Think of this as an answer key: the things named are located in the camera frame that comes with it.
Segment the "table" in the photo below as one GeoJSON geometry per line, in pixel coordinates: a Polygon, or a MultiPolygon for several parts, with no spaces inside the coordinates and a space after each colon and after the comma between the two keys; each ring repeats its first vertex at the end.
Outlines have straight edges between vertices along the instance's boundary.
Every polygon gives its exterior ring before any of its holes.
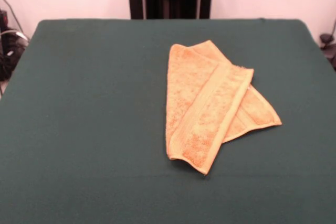
{"type": "Polygon", "coordinates": [[[47,20],[0,102],[1,223],[335,223],[336,76],[299,20],[47,20]],[[212,40],[283,126],[208,176],[165,153],[172,44],[212,40]]]}

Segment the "folded towel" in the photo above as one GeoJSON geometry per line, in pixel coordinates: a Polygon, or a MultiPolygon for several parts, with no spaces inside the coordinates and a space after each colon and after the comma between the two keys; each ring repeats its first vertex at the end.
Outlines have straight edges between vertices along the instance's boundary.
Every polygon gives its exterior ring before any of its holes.
{"type": "Polygon", "coordinates": [[[211,42],[173,45],[167,74],[166,151],[207,174],[220,145],[281,120],[250,85],[253,69],[233,65],[211,42]]]}

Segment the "towel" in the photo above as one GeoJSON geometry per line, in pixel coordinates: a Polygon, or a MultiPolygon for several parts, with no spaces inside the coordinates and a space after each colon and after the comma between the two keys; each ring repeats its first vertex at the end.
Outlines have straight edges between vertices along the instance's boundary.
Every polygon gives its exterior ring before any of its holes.
{"type": "Polygon", "coordinates": [[[207,174],[222,143],[281,125],[250,84],[254,70],[232,64],[211,42],[171,47],[167,74],[166,151],[207,174]]]}

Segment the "black cable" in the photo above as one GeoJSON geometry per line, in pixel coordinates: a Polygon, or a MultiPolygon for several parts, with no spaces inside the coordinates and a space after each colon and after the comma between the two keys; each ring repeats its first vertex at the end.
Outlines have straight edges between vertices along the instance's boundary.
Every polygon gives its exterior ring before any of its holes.
{"type": "Polygon", "coordinates": [[[12,6],[9,4],[9,2],[8,2],[7,0],[3,0],[3,1],[6,3],[6,5],[8,5],[10,11],[11,11],[12,14],[13,14],[13,17],[14,17],[15,21],[17,22],[17,25],[19,26],[21,32],[23,32],[22,26],[21,26],[19,20],[17,19],[16,15],[15,15],[13,9],[12,9],[12,6]]]}
{"type": "Polygon", "coordinates": [[[335,29],[336,29],[336,20],[335,20],[334,28],[332,29],[331,35],[333,35],[335,33],[335,29]]]}

